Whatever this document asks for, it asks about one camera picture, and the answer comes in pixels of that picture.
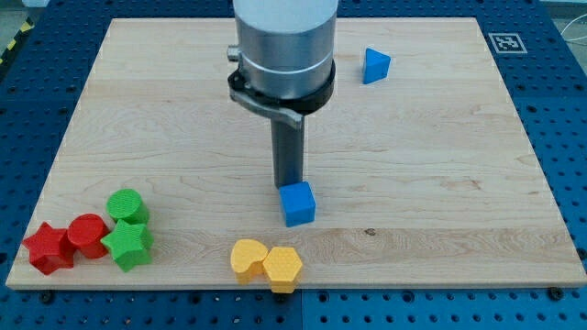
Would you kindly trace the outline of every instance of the green block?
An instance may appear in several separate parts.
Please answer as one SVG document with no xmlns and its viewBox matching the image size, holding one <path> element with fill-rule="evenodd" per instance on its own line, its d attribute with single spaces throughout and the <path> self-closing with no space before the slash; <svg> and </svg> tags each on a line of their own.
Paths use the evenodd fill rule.
<svg viewBox="0 0 587 330">
<path fill-rule="evenodd" d="M 130 225 L 119 220 L 114 230 L 100 241 L 124 272 L 152 262 L 149 250 L 153 236 L 145 224 Z"/>
<path fill-rule="evenodd" d="M 149 209 L 140 194 L 133 189 L 113 193 L 106 203 L 106 211 L 115 222 L 122 220 L 135 225 L 147 224 L 149 221 Z"/>
</svg>

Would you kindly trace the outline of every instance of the wooden table surface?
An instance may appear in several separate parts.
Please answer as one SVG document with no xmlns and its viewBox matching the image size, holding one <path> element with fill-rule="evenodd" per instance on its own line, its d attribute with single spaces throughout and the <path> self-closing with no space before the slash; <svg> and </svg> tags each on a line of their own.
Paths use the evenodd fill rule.
<svg viewBox="0 0 587 330">
<path fill-rule="evenodd" d="M 294 228 L 272 185 L 269 120 L 228 98 L 236 41 L 232 19 L 112 21 L 26 236 L 105 216 L 130 187 L 151 211 L 153 263 L 123 273 L 76 255 L 43 276 L 21 247 L 9 287 L 268 288 L 237 285 L 228 256 L 244 237 L 295 247 L 301 288 L 585 284 L 474 18 L 338 20 L 336 90 L 306 119 L 316 221 Z M 366 47 L 392 56 L 385 81 L 361 84 Z"/>
</svg>

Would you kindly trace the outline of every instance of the wood grain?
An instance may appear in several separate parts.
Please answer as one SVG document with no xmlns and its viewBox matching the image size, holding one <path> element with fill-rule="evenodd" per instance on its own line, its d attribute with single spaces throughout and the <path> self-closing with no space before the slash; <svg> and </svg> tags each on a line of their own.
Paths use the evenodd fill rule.
<svg viewBox="0 0 587 330">
<path fill-rule="evenodd" d="M 285 228 L 269 121 L 228 99 L 230 19 L 114 19 L 27 230 L 105 215 L 132 187 L 153 264 L 77 256 L 45 277 L 21 248 L 13 289 L 237 285 L 236 240 L 296 247 L 302 288 L 581 286 L 585 271 L 481 31 L 471 18 L 340 19 L 331 101 L 306 120 L 316 221 Z M 393 57 L 360 84 L 365 47 Z"/>
</svg>

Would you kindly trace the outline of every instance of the red block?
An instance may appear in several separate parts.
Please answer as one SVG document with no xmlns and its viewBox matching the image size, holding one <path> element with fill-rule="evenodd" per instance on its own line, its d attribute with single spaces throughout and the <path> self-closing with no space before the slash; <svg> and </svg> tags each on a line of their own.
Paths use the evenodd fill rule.
<svg viewBox="0 0 587 330">
<path fill-rule="evenodd" d="M 67 239 L 67 229 L 53 229 L 44 222 L 37 233 L 22 243 L 28 248 L 28 262 L 45 275 L 73 267 L 75 247 Z"/>
<path fill-rule="evenodd" d="M 86 258 L 98 259 L 108 253 L 100 239 L 109 232 L 100 215 L 84 214 L 72 221 L 67 230 L 67 237 Z"/>
</svg>

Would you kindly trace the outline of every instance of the blue cube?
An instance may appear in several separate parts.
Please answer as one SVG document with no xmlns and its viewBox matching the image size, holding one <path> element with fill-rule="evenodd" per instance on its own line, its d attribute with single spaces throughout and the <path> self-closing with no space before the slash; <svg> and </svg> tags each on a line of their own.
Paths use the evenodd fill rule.
<svg viewBox="0 0 587 330">
<path fill-rule="evenodd" d="M 283 186 L 279 189 L 279 195 L 282 197 L 286 226 L 298 226 L 314 221 L 316 201 L 308 182 Z"/>
<path fill-rule="evenodd" d="M 377 50 L 367 48 L 363 63 L 363 83 L 373 83 L 387 77 L 392 58 Z"/>
</svg>

